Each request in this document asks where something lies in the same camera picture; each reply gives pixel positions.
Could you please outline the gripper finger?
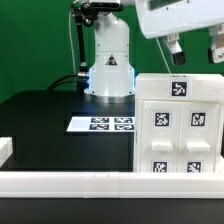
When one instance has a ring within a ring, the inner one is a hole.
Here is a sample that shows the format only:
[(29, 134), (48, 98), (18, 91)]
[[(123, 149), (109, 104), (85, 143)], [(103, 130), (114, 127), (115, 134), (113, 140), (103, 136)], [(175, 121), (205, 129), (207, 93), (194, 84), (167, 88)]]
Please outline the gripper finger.
[(208, 49), (209, 61), (213, 64), (224, 62), (224, 24), (209, 29), (212, 45)]
[(179, 34), (173, 33), (164, 37), (164, 43), (168, 48), (172, 61), (175, 65), (183, 65), (186, 63), (185, 52), (182, 50), (179, 44)]

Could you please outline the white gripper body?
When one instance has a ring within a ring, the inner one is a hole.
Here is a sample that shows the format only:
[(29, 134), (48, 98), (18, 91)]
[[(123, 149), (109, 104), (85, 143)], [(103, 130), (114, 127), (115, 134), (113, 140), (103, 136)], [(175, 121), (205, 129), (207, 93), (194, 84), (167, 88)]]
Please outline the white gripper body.
[(152, 0), (135, 0), (140, 29), (147, 39), (224, 23), (224, 0), (179, 0), (152, 9)]

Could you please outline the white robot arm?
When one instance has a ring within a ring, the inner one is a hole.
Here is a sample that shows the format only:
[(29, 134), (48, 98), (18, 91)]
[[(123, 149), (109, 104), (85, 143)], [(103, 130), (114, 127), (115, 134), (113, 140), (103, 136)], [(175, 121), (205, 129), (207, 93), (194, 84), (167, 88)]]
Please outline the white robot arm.
[(88, 75), (81, 91), (92, 99), (119, 103), (135, 94), (129, 27), (117, 16), (126, 6), (136, 9), (145, 38), (164, 39), (176, 65), (186, 62), (181, 33), (201, 28), (219, 33), (224, 26), (224, 0), (75, 0), (71, 15), (78, 32), (80, 71)]

